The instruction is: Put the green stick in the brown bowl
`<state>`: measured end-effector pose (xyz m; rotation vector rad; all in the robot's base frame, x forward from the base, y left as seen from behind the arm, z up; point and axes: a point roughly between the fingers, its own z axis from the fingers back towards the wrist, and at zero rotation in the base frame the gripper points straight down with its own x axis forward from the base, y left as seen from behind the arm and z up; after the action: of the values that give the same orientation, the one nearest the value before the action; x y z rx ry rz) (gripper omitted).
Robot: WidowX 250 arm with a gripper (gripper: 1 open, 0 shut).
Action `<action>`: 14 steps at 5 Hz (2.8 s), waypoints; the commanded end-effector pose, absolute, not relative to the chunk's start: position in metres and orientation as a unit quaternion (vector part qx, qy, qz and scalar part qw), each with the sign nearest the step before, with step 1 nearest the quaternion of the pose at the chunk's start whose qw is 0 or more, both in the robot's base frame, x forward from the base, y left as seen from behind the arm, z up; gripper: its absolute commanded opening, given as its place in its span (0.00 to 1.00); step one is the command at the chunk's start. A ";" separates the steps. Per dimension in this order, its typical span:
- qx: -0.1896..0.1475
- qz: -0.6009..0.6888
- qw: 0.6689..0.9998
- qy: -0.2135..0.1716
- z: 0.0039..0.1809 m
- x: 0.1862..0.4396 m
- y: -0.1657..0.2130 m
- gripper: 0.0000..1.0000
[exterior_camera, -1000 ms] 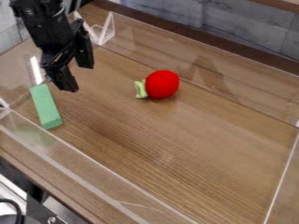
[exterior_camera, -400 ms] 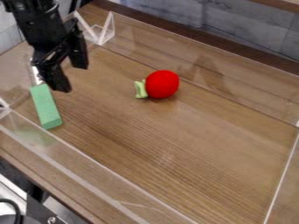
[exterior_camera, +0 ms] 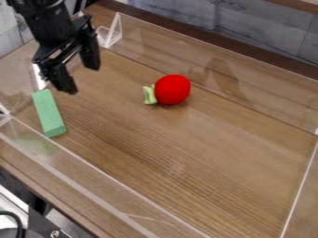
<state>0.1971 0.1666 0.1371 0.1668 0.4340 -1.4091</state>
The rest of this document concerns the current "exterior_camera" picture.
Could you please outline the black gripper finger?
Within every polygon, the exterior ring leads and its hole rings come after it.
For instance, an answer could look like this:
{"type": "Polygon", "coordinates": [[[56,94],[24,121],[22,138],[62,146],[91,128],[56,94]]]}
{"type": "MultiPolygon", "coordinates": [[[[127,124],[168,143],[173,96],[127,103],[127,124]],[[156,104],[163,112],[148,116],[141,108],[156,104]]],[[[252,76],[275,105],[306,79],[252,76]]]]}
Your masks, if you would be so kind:
{"type": "Polygon", "coordinates": [[[58,91],[68,94],[79,92],[73,77],[62,63],[45,62],[41,66],[41,75],[58,91]]]}
{"type": "Polygon", "coordinates": [[[97,71],[100,67],[99,45],[97,35],[92,28],[84,28],[80,30],[79,42],[79,55],[83,65],[88,69],[97,71]]]}

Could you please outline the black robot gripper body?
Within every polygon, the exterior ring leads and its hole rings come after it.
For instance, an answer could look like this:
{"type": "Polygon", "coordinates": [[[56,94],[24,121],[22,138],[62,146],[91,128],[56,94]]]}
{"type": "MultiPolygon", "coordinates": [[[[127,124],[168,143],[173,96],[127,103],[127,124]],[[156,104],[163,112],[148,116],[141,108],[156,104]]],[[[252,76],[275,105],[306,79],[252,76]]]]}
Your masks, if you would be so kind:
{"type": "Polygon", "coordinates": [[[80,51],[80,30],[92,28],[89,15],[71,18],[65,0],[6,0],[14,12],[26,22],[40,47],[33,62],[40,68],[45,62],[62,63],[69,55],[80,51]]]}

